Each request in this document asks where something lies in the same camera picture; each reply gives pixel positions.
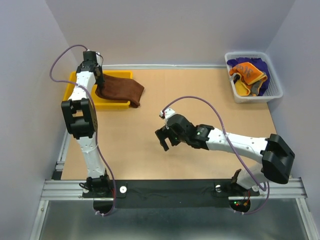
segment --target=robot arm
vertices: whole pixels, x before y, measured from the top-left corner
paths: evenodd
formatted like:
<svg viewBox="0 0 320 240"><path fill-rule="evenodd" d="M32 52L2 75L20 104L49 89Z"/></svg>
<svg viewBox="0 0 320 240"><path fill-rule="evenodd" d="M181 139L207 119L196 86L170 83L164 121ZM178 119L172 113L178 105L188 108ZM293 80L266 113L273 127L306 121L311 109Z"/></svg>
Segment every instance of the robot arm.
<svg viewBox="0 0 320 240"><path fill-rule="evenodd" d="M83 62L76 70L76 83L89 93L95 84L104 83L102 57L98 52L90 50L83 52ZM61 103L61 108L66 128L80 145L87 166L88 177L83 188L91 193L98 190L99 196L103 197L101 193L110 191L109 178L97 149L97 115L87 92L75 86L69 99Z"/></svg>
<svg viewBox="0 0 320 240"><path fill-rule="evenodd" d="M205 124L194 126L171 108L165 112L162 116L165 126L155 132L165 151L169 149L165 139L169 138L172 146L183 142L195 149L233 153L220 129ZM249 169L259 183L288 183L295 154L279 135L271 134L269 138L264 138L227 133L227 136L239 155L256 161ZM246 170L236 171L232 179L244 189L256 185Z"/></svg>

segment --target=wooden table surface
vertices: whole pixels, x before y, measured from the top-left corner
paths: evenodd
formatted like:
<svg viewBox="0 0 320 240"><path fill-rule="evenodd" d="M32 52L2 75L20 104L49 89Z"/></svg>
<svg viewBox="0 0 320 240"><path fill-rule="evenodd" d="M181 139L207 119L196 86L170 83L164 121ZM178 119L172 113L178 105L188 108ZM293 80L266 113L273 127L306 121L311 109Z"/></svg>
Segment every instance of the wooden table surface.
<svg viewBox="0 0 320 240"><path fill-rule="evenodd" d="M266 103L234 102L226 68L134 69L133 78L145 87L139 108L100 111L98 143L118 180L219 179L231 178L242 168L232 153L194 149L184 143L165 152L155 131L164 125L159 117L172 100L193 95L212 103L227 132L250 137L276 133ZM183 99L171 106L194 125L221 129L215 113L203 102ZM248 166L254 161L243 158ZM62 180L85 180L87 169L80 146L72 137Z"/></svg>

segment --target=brown cloth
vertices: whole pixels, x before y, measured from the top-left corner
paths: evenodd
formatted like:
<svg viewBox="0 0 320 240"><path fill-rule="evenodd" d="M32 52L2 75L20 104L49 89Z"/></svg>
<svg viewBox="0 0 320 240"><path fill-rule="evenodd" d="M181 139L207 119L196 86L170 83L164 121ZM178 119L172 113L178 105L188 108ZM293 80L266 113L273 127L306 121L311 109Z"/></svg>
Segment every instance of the brown cloth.
<svg viewBox="0 0 320 240"><path fill-rule="evenodd" d="M144 86L130 78L103 74L104 84L98 85L95 94L102 99L127 100L133 108L140 106Z"/></svg>

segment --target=gray wall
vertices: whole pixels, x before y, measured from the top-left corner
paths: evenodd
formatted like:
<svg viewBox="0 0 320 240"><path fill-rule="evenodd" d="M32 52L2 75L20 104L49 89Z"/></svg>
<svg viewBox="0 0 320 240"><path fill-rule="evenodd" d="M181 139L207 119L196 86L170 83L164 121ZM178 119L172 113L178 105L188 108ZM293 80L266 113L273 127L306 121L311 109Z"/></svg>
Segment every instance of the gray wall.
<svg viewBox="0 0 320 240"><path fill-rule="evenodd" d="M46 2L69 45L100 51L105 64L225 64L226 52L264 52L294 0Z"/></svg>
<svg viewBox="0 0 320 240"><path fill-rule="evenodd" d="M3 1L0 8L0 239L29 239L45 178L64 131L64 84L49 68L67 46L44 0ZM55 69L67 78L75 58Z"/></svg>
<svg viewBox="0 0 320 240"><path fill-rule="evenodd" d="M296 153L293 175L302 177L307 203L320 229L320 1L296 0L266 53L283 98L269 104L277 132Z"/></svg>

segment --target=laundry basket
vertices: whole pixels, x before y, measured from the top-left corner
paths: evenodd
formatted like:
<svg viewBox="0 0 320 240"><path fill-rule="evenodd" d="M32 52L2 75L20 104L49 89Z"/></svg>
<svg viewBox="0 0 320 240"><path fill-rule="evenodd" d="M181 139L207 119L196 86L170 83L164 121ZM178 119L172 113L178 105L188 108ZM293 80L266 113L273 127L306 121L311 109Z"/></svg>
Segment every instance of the laundry basket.
<svg viewBox="0 0 320 240"><path fill-rule="evenodd" d="M230 59L237 59L237 58L255 58L255 59L261 58L268 65L268 70L270 73L270 82L268 85L268 89L265 91L263 96L240 96L237 94L234 81L230 76L230 82L233 90L233 97L236 103L238 104L267 103L272 99L279 99L283 96L283 91L281 89L275 69L271 64L269 57L265 53L257 52L257 51L235 51L235 52L228 52L224 55L225 63L227 63L227 61ZM230 66L227 64L226 67L229 73Z"/></svg>

